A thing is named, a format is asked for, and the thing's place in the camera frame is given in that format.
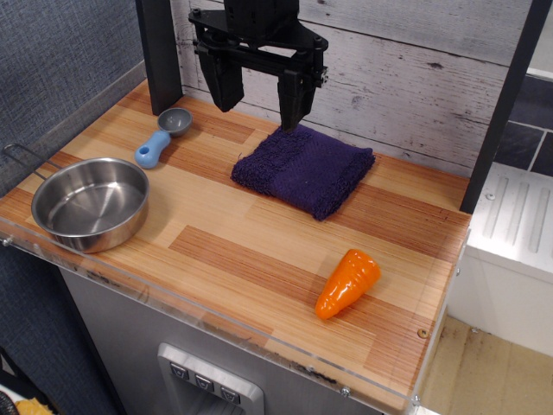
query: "dark tile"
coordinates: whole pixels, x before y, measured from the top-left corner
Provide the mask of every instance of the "dark tile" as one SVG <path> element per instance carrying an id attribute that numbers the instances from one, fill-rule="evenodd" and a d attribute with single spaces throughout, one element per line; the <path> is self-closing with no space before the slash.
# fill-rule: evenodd
<path id="1" fill-rule="evenodd" d="M 532 171 L 546 176 L 553 176 L 553 133 L 548 132 L 542 147 L 537 153 Z"/>
<path id="2" fill-rule="evenodd" d="M 527 170 L 534 158 L 543 131 L 535 128 L 507 123 L 499 149 L 495 155 L 497 163 Z"/>
<path id="3" fill-rule="evenodd" d="M 509 119 L 553 130 L 553 82 L 527 75 Z"/>

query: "control panel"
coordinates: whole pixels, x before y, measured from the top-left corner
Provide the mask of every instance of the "control panel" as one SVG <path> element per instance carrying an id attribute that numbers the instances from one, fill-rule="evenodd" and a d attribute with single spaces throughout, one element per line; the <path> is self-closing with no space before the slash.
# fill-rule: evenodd
<path id="1" fill-rule="evenodd" d="M 167 343 L 157 359 L 175 415 L 217 413 L 264 415 L 263 391 L 248 380 Z"/>

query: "wood grain surface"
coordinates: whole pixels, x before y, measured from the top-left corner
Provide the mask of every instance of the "wood grain surface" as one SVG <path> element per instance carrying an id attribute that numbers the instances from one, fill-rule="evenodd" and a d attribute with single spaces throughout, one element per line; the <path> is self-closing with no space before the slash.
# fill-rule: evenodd
<path id="1" fill-rule="evenodd" d="M 417 331 L 435 327 L 467 234 L 470 216 L 458 211 L 467 180 L 377 155 L 338 213 L 318 222 L 230 179 L 238 158 L 276 124 L 186 97 L 176 105 L 193 113 L 194 124 L 145 170 L 149 215 L 135 237 L 92 256 L 49 244 L 30 213 L 41 184 L 35 176 L 0 201 L 0 232 L 57 264 L 84 267 L 116 290 L 131 287 L 187 313 L 194 309 L 188 302 L 198 304 L 203 311 L 190 311 L 194 317 L 240 337 L 245 330 L 265 352 L 309 367 L 318 381 L 348 385 L 371 405 L 402 412 L 429 345 Z M 53 161 L 133 161 L 155 130 L 143 83 Z M 369 253 L 382 278 L 323 322 L 316 299 L 350 248 Z"/>

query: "screw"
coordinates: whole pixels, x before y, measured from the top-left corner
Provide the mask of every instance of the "screw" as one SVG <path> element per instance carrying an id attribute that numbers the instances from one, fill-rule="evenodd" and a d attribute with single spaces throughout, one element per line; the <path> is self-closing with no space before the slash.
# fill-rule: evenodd
<path id="1" fill-rule="evenodd" d="M 429 338 L 429 331 L 427 329 L 419 329 L 416 333 L 421 339 Z"/>

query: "folded cloth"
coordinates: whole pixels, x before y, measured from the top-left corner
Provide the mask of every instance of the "folded cloth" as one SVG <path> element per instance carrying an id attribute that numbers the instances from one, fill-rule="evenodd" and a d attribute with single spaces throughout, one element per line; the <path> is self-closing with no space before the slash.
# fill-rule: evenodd
<path id="1" fill-rule="evenodd" d="M 372 149 L 352 147 L 303 125 L 291 133 L 279 127 L 234 165 L 232 179 L 325 220 L 373 164 Z"/>

